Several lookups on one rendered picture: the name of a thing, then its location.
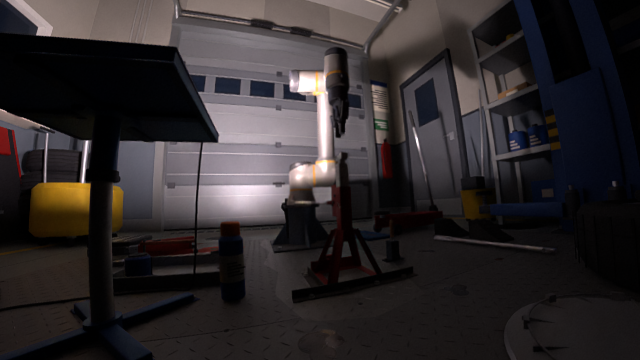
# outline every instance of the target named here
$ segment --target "cardboard box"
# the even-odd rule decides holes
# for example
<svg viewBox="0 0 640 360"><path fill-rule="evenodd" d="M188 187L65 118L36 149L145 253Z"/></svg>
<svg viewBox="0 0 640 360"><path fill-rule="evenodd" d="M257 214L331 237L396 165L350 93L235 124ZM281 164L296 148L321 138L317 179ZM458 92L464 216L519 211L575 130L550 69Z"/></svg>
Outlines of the cardboard box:
<svg viewBox="0 0 640 360"><path fill-rule="evenodd" d="M500 94L498 94L498 100L505 98L509 95L515 94L518 91L522 90L522 89L526 89L528 86L530 86L531 84L529 84L528 82L523 82L522 84L512 87L511 89L507 90L507 91L503 91Z"/></svg>

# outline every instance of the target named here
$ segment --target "metal floor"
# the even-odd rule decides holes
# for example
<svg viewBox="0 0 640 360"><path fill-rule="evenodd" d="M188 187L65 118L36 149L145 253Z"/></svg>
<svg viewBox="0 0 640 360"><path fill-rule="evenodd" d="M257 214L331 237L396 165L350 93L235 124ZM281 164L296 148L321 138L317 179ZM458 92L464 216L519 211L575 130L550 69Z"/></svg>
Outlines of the metal floor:
<svg viewBox="0 0 640 360"><path fill-rule="evenodd" d="M371 230L372 222L354 227ZM278 229L243 228L244 300L228 304L217 287L195 289L199 301L129 333L156 359L509 359L504 328L524 305L551 292L625 292L578 264L573 237L552 230L508 232L515 243L557 247L555 255L438 242L432 227L406 231L396 236L404 257L397 263L381 261L384 240L368 244L383 271L413 266L417 276L293 304L291 290L308 286L303 273L321 249L273 254L269 243ZM159 235L186 236L165 232L154 238ZM88 295L83 244L6 254L35 246L0 244L0 354L81 327L70 312L75 301L2 310ZM116 310L124 313L177 293L117 296ZM112 359L97 342L51 356Z"/></svg>

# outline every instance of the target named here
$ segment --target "black tire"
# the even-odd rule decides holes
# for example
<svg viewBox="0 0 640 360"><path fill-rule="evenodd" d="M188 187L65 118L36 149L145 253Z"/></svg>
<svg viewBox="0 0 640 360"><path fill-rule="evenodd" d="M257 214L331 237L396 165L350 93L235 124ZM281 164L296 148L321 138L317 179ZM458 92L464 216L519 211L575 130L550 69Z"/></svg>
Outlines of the black tire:
<svg viewBox="0 0 640 360"><path fill-rule="evenodd" d="M42 171L26 173L20 180L20 190L31 190L41 182ZM78 172L47 171L47 182L78 182Z"/></svg>
<svg viewBox="0 0 640 360"><path fill-rule="evenodd" d="M82 153L75 150L49 149L47 171L79 171ZM24 172L42 171L44 150L28 151L22 157Z"/></svg>

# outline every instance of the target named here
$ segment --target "red jack stand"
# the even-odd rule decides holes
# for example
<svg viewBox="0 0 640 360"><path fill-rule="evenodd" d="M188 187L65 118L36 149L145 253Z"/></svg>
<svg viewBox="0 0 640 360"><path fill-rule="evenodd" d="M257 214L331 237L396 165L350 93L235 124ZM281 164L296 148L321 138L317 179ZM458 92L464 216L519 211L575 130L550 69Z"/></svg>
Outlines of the red jack stand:
<svg viewBox="0 0 640 360"><path fill-rule="evenodd" d="M318 261L311 262L311 271L316 275L318 280L323 284L335 284L338 282L338 276L340 271L349 269L359 269L367 275L380 275L382 271L373 257L367 242L360 234L360 230L354 229L351 222L351 187L336 185L331 186L331 198L329 204L333 205L333 216L338 219L338 227L331 231L327 242L324 244L322 254ZM360 254L358 252L358 245L356 244L356 237L360 241L360 245L367 255L367 259L373 266L374 271L362 266L360 261ZM333 244L333 253L327 255L331 242L335 239ZM342 246L344 241L349 244L351 250L351 256L342 257ZM324 276L324 273L329 273L329 279Z"/></svg>

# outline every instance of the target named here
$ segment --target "fire extinguisher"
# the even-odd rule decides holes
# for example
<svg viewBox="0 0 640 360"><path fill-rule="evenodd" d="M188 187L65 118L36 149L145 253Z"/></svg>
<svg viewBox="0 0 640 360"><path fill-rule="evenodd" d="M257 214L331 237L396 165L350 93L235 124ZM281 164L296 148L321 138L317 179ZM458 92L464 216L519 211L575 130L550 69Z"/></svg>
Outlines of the fire extinguisher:
<svg viewBox="0 0 640 360"><path fill-rule="evenodd" d="M391 179L393 177L393 168L391 166L391 145L384 139L384 143L380 147L382 155L382 178Z"/></svg>

